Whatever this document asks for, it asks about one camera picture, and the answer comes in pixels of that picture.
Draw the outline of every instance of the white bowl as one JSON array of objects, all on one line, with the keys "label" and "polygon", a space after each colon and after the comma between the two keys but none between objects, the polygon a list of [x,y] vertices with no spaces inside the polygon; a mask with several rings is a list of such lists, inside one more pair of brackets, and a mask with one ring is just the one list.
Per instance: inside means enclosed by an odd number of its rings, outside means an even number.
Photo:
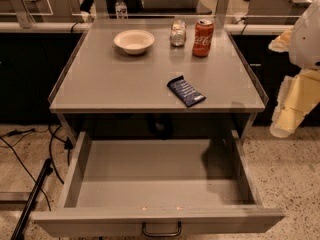
[{"label": "white bowl", "polygon": [[154,43],[154,36],[144,30],[127,30],[114,38],[114,43],[130,55],[138,55]]}]

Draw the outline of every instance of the can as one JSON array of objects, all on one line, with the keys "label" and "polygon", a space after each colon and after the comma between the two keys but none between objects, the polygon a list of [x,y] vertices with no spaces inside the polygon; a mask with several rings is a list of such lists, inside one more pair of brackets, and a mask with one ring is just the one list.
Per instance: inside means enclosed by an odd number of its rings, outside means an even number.
[{"label": "can", "polygon": [[187,25],[183,20],[175,20],[171,25],[170,41],[173,46],[184,46],[187,40]]},{"label": "can", "polygon": [[198,57],[208,56],[211,48],[211,40],[214,25],[211,20],[199,20],[195,27],[195,39],[192,54]]}]

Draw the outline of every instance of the black cabinet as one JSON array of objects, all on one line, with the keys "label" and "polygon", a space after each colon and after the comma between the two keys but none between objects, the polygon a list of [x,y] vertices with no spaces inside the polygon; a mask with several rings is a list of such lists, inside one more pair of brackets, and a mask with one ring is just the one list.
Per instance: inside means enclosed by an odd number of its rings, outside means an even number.
[{"label": "black cabinet", "polygon": [[48,96],[81,34],[0,34],[0,122],[47,122]]},{"label": "black cabinet", "polygon": [[[266,109],[258,114],[255,125],[270,125],[284,77],[295,76],[301,69],[291,64],[287,52],[277,53],[268,49],[270,42],[277,36],[232,37],[269,97]],[[320,125],[319,105],[305,118],[302,125]]]}]

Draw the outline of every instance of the red soda can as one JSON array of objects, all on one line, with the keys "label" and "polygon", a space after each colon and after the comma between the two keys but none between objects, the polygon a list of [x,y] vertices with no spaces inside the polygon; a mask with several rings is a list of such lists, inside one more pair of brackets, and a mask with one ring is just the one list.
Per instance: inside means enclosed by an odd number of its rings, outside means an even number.
[{"label": "red soda can", "polygon": [[196,24],[196,33],[192,54],[198,57],[206,57],[211,48],[211,40],[214,26],[211,20],[199,20]]}]

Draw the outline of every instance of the small bottle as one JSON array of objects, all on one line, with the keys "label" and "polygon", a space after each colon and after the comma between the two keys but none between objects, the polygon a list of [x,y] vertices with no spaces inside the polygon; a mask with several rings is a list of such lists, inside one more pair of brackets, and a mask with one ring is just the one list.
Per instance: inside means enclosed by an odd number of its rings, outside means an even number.
[{"label": "small bottle", "polygon": [[117,0],[115,4],[117,19],[128,19],[127,5],[124,0]]},{"label": "small bottle", "polygon": [[187,40],[187,25],[183,20],[175,20],[171,25],[170,40],[173,46],[184,46]]}]

